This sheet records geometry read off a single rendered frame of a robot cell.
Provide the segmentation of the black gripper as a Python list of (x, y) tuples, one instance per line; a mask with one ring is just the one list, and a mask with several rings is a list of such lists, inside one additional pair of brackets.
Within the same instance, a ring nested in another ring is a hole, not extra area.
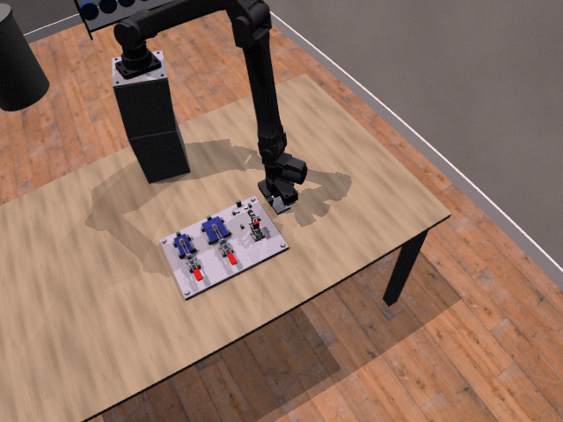
[[(267, 175), (266, 175), (266, 177), (269, 178)], [(281, 177), (282, 177), (282, 175), (279, 178), (281, 178)], [(276, 180), (276, 179), (279, 179), (279, 178), (269, 178), (269, 179)], [(291, 181), (289, 181), (289, 182), (291, 183), (292, 186), (294, 186), (294, 182), (291, 182)], [(272, 207), (273, 203), (274, 203), (274, 199), (271, 196), (272, 194), (267, 190), (267, 183), (266, 183), (265, 179), (258, 182), (258, 188), (261, 191), (261, 193), (263, 194), (263, 196), (265, 197), (265, 199), (267, 200), (267, 202), (269, 203), (269, 205)], [(275, 194), (273, 194), (273, 196), (275, 198), (277, 198), (280, 195), (278, 193), (275, 193)]]

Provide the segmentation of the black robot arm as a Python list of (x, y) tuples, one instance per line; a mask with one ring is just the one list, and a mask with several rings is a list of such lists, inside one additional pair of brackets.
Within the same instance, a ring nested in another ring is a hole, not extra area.
[(282, 175), (276, 180), (266, 177), (267, 190), (272, 195), (278, 193), (284, 206), (290, 206), (298, 200), (298, 192), (289, 181), (301, 185), (308, 169), (305, 161), (284, 152), (287, 137), (274, 84), (268, 8), (264, 0), (176, 0), (153, 11), (141, 9), (113, 29), (123, 51), (122, 61), (116, 62), (115, 68), (125, 80), (160, 69), (161, 61), (146, 47), (147, 39), (176, 25), (226, 10), (236, 47), (241, 47), (245, 56), (265, 173), (269, 178)]

